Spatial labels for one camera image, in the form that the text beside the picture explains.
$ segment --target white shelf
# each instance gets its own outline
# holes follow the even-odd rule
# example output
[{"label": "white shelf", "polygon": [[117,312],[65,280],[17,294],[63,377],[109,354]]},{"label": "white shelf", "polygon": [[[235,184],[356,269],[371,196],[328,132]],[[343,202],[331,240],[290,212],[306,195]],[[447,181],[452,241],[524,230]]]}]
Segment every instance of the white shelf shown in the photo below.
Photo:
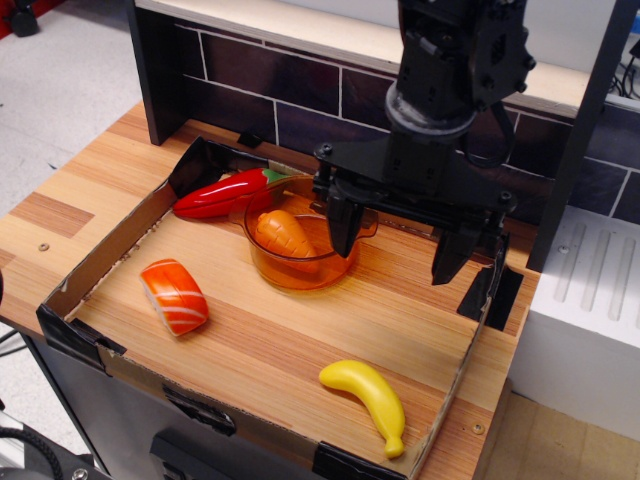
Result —
[{"label": "white shelf", "polygon": [[509,372],[522,395],[640,440],[640,226],[567,207]]},{"label": "white shelf", "polygon": [[[319,12],[278,0],[136,0],[140,8],[397,74],[402,40],[396,28]],[[512,104],[575,117],[589,74],[539,63],[525,95]]]}]

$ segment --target plastic bowl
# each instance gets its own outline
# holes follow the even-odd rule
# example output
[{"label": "plastic bowl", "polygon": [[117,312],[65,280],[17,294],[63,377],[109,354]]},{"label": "plastic bowl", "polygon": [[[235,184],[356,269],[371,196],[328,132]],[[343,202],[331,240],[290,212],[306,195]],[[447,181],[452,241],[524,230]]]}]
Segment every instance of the plastic bowl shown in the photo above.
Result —
[{"label": "plastic bowl", "polygon": [[[294,290],[315,290],[336,283],[349,271],[360,250],[356,240],[347,258],[338,255],[331,246],[329,226],[324,215],[325,204],[312,191],[309,176],[288,177],[269,184],[259,192],[239,198],[229,215],[241,225],[249,240],[251,257],[260,274],[279,287]],[[255,236],[260,215],[273,210],[290,213],[304,230],[316,255],[297,258],[283,256],[261,245]],[[358,239],[372,237],[378,228],[374,210],[365,210]]]}]

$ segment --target cardboard tray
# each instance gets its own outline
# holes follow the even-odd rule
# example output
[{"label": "cardboard tray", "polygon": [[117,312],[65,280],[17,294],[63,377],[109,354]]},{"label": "cardboard tray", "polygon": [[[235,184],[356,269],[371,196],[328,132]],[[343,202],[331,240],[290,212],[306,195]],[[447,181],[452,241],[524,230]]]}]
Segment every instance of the cardboard tray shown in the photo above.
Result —
[{"label": "cardboard tray", "polygon": [[[453,401],[503,270],[470,261],[431,288],[435,244],[381,225],[348,277],[317,292],[266,283],[239,226],[185,221],[177,198],[232,170],[278,164],[197,139],[38,309],[49,345],[146,391],[223,436],[240,436],[327,479],[417,478]],[[175,338],[138,275],[173,257],[207,297],[210,321]],[[467,317],[458,313],[460,305]],[[405,453],[384,440],[354,397],[323,388],[344,358],[377,368],[400,396]]]}]

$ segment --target dark brick tile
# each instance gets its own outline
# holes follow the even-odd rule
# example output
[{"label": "dark brick tile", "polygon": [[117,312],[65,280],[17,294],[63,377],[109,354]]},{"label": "dark brick tile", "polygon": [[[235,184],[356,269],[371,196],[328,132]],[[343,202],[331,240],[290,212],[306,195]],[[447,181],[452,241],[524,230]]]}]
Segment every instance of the dark brick tile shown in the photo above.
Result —
[{"label": "dark brick tile", "polygon": [[505,107],[517,112],[530,113],[539,117],[542,116],[548,120],[555,120],[556,122],[566,123],[568,125],[573,125],[575,122],[575,118],[573,117],[567,117],[566,115],[562,115],[561,113],[542,112],[535,107],[528,107],[525,105],[519,105],[517,103],[511,103],[508,99],[504,101],[504,105]]},{"label": "dark brick tile", "polygon": [[569,125],[521,115],[509,165],[555,178],[570,133]]},{"label": "dark brick tile", "polygon": [[601,215],[609,215],[626,175],[626,170],[622,168],[586,159],[569,204]]},{"label": "dark brick tile", "polygon": [[200,52],[198,32],[187,30],[186,28],[176,28],[176,36],[178,39],[182,73],[204,79],[204,67],[202,65],[202,53]]},{"label": "dark brick tile", "polygon": [[241,35],[235,32],[229,32],[227,30],[222,30],[216,27],[210,27],[208,25],[202,25],[200,23],[195,23],[189,20],[183,20],[181,18],[176,18],[176,25],[185,27],[185,28],[194,28],[197,30],[202,30],[204,32],[217,33],[219,35],[225,35],[227,37],[237,38],[239,40],[244,40],[245,42],[253,42],[258,45],[262,45],[262,40],[253,37],[247,37],[246,35]]},{"label": "dark brick tile", "polygon": [[632,172],[629,176],[613,216],[640,224],[640,173]]},{"label": "dark brick tile", "polygon": [[202,41],[209,80],[338,114],[338,67],[207,34]]},{"label": "dark brick tile", "polygon": [[482,177],[499,183],[516,196],[518,206],[509,214],[509,217],[532,225],[540,224],[555,180],[531,175],[507,165],[488,169],[476,168],[476,171]]},{"label": "dark brick tile", "polygon": [[342,71],[342,116],[375,127],[391,128],[384,111],[385,97],[393,80],[356,72]]},{"label": "dark brick tile", "polygon": [[[507,110],[511,124],[518,118],[516,112]],[[478,114],[468,134],[469,153],[482,158],[501,155],[506,148],[505,139],[491,110]]]},{"label": "dark brick tile", "polygon": [[360,71],[373,73],[374,75],[388,76],[389,78],[395,78],[397,75],[397,73],[389,73],[388,71],[378,70],[376,68],[371,68],[371,67],[365,67],[362,65],[358,65],[357,63],[347,62],[337,58],[327,57],[325,55],[320,55],[319,53],[313,53],[313,52],[309,52],[299,48],[292,48],[287,45],[281,45],[279,43],[273,43],[273,42],[267,42],[267,41],[265,41],[264,43],[265,43],[265,46],[267,47],[277,48],[278,50],[284,50],[286,52],[295,53],[295,54],[302,55],[309,58],[315,58],[322,62],[332,63],[334,65],[340,65],[342,67],[347,67],[351,69],[357,69]]},{"label": "dark brick tile", "polygon": [[272,101],[190,78],[185,92],[192,118],[276,143]]},{"label": "dark brick tile", "polygon": [[591,137],[587,156],[640,168],[640,113],[606,105]]},{"label": "dark brick tile", "polygon": [[299,152],[313,154],[323,142],[360,142],[387,135],[343,120],[309,110],[278,104],[280,145]]}]

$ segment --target orange carrot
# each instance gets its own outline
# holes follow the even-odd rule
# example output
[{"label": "orange carrot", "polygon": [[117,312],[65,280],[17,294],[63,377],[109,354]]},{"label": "orange carrot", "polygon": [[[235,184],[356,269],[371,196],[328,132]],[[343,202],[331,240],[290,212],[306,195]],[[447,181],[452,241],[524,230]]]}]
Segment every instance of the orange carrot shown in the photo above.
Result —
[{"label": "orange carrot", "polygon": [[293,258],[316,256],[313,245],[302,225],[293,215],[284,210],[273,210],[258,217],[255,231],[256,241],[277,255]]}]

